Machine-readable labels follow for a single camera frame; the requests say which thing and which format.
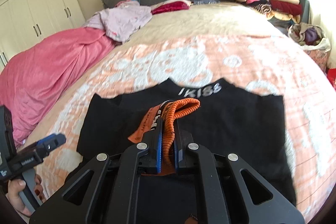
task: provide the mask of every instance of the light purple clothing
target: light purple clothing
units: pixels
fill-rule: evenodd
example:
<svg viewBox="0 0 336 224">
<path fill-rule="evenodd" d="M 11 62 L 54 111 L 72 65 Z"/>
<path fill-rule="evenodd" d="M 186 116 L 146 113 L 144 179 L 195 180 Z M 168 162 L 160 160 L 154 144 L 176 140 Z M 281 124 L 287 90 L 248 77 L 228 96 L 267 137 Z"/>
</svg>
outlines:
<svg viewBox="0 0 336 224">
<path fill-rule="evenodd" d="M 146 25 L 151 18 L 151 7 L 140 6 L 137 1 L 127 1 L 119 7 L 95 13 L 83 27 L 104 30 L 109 38 L 125 43 L 131 34 Z"/>
</svg>

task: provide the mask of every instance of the person's hand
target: person's hand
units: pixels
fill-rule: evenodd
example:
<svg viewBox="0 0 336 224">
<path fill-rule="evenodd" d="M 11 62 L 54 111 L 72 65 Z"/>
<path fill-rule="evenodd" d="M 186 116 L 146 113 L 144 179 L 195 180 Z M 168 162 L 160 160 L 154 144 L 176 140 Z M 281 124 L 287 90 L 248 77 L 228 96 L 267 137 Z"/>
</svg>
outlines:
<svg viewBox="0 0 336 224">
<path fill-rule="evenodd" d="M 35 182 L 36 182 L 36 186 L 34 188 L 35 194 L 41 201 L 45 202 L 43 187 L 41 185 L 42 179 L 37 174 L 35 176 Z M 24 205 L 22 199 L 19 196 L 19 192 L 21 192 L 25 187 L 26 182 L 24 180 L 19 179 L 11 180 L 8 182 L 8 194 L 6 196 L 15 210 L 24 215 L 30 216 L 32 213 L 29 212 L 28 208 Z"/>
</svg>

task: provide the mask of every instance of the fingernail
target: fingernail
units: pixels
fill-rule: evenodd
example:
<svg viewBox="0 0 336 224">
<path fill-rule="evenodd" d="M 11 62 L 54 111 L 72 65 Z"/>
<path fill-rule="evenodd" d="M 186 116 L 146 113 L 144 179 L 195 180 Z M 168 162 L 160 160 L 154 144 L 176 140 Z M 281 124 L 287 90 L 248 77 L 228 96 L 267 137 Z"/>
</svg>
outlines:
<svg viewBox="0 0 336 224">
<path fill-rule="evenodd" d="M 26 182 L 24 180 L 19 180 L 19 185 L 20 186 L 26 186 Z"/>
</svg>

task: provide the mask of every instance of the white wardrobe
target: white wardrobe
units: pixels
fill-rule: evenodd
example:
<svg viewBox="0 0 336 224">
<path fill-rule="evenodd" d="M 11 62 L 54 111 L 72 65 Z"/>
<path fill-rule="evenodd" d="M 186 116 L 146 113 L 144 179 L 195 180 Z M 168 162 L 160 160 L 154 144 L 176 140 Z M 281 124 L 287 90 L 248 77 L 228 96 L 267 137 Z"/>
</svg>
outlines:
<svg viewBox="0 0 336 224">
<path fill-rule="evenodd" d="M 0 0 L 0 71 L 19 52 L 84 22 L 77 0 Z"/>
</svg>

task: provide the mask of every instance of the round metal pivot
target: round metal pivot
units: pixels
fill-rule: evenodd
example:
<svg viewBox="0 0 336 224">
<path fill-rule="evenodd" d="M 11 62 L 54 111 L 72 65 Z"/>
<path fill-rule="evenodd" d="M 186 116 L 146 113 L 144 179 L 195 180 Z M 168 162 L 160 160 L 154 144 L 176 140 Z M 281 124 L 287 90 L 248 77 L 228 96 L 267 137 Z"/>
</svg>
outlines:
<svg viewBox="0 0 336 224">
<path fill-rule="evenodd" d="M 190 143 L 190 144 L 188 144 L 188 147 L 191 150 L 197 150 L 199 148 L 197 143 Z"/>
<path fill-rule="evenodd" d="M 107 159 L 107 155 L 105 153 L 100 153 L 97 155 L 97 160 L 98 161 L 104 161 Z"/>
<path fill-rule="evenodd" d="M 231 160 L 231 161 L 236 161 L 236 160 L 238 160 L 238 156 L 237 156 L 236 154 L 234 154 L 234 153 L 229 154 L 229 155 L 227 156 L 227 158 L 228 158 L 229 160 Z"/>
<path fill-rule="evenodd" d="M 147 144 L 145 144 L 145 143 L 138 143 L 136 145 L 136 147 L 137 147 L 137 149 L 144 150 L 144 149 L 147 148 Z"/>
</svg>

